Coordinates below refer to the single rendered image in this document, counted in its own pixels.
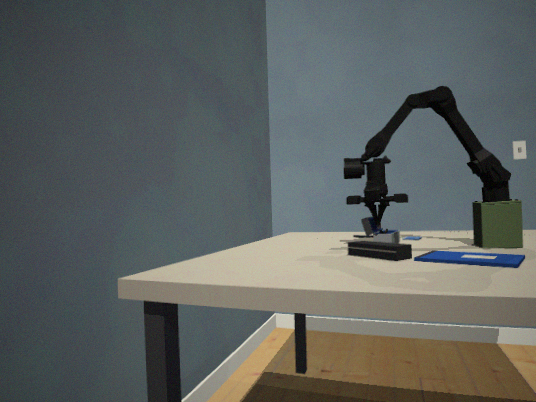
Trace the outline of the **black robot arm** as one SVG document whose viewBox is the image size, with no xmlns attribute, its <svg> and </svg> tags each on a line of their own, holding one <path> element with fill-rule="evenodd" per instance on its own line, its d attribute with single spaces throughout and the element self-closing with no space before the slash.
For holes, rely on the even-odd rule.
<svg viewBox="0 0 536 402">
<path fill-rule="evenodd" d="M 511 173 L 502 167 L 501 162 L 481 145 L 459 113 L 452 91 L 447 86 L 439 86 L 435 90 L 409 95 L 386 126 L 368 141 L 362 159 L 344 158 L 344 179 L 361 178 L 362 175 L 365 175 L 365 165 L 367 165 L 367 178 L 385 177 L 385 164 L 391 162 L 386 156 L 373 159 L 372 162 L 363 161 L 378 157 L 384 152 L 394 132 L 413 109 L 430 107 L 446 120 L 469 154 L 470 162 L 467 165 L 473 174 L 478 173 L 476 175 L 483 183 L 483 202 L 511 201 L 507 181 L 510 180 Z M 373 185 L 371 182 L 366 182 L 366 186 L 364 189 L 366 201 L 380 200 L 382 196 L 388 194 L 387 183 L 382 184 L 382 181 L 377 181 L 377 184 Z"/>
</svg>

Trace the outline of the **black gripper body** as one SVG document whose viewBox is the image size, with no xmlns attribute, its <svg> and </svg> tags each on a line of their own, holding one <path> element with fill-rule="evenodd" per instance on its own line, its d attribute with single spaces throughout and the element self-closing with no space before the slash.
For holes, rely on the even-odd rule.
<svg viewBox="0 0 536 402">
<path fill-rule="evenodd" d="M 382 184 L 385 183 L 385 177 L 371 177 L 367 178 L 367 182 L 371 182 L 371 185 L 377 184 L 377 181 L 382 181 Z M 407 195 L 407 194 L 406 194 Z M 395 201 L 396 203 L 401 203 L 401 201 L 407 201 L 408 202 L 408 195 L 405 194 L 394 194 L 394 196 L 382 196 L 383 199 L 380 200 L 369 200 L 364 201 L 364 197 L 361 196 L 348 196 L 346 199 L 347 204 L 360 204 L 364 203 L 365 205 L 374 205 L 375 202 L 379 202 L 381 204 L 389 204 L 389 202 Z M 384 199 L 385 198 L 385 199 Z M 359 199 L 359 202 L 357 203 L 357 200 Z M 402 202 L 402 203 L 407 203 Z"/>
</svg>

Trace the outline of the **blue notebook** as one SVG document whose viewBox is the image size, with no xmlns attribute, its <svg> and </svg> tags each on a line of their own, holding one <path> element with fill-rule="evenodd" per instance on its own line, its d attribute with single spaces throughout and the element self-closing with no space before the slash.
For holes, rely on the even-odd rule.
<svg viewBox="0 0 536 402">
<path fill-rule="evenodd" d="M 430 251 L 414 257 L 414 261 L 509 268 L 518 268 L 524 259 L 525 255 L 453 251 Z"/>
</svg>

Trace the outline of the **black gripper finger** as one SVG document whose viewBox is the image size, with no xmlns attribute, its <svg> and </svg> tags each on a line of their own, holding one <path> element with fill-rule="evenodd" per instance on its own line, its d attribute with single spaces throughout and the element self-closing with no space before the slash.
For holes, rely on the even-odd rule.
<svg viewBox="0 0 536 402">
<path fill-rule="evenodd" d="M 380 222 L 381 222 L 381 219 L 382 219 L 382 216 L 383 216 L 383 213 L 386 209 L 386 206 L 390 206 L 390 204 L 381 204 L 381 205 L 378 205 L 378 226 L 380 225 Z M 384 210 L 383 210 L 384 208 Z M 382 215 L 381 215 L 382 214 Z"/>
<path fill-rule="evenodd" d="M 376 205 L 365 205 L 365 207 L 368 207 L 369 210 L 371 211 L 372 213 L 372 216 L 374 218 L 374 221 L 375 221 L 375 224 L 376 226 L 378 226 L 378 223 L 377 223 L 377 219 L 378 219 L 378 216 L 377 216 L 377 208 L 376 208 Z"/>
</svg>

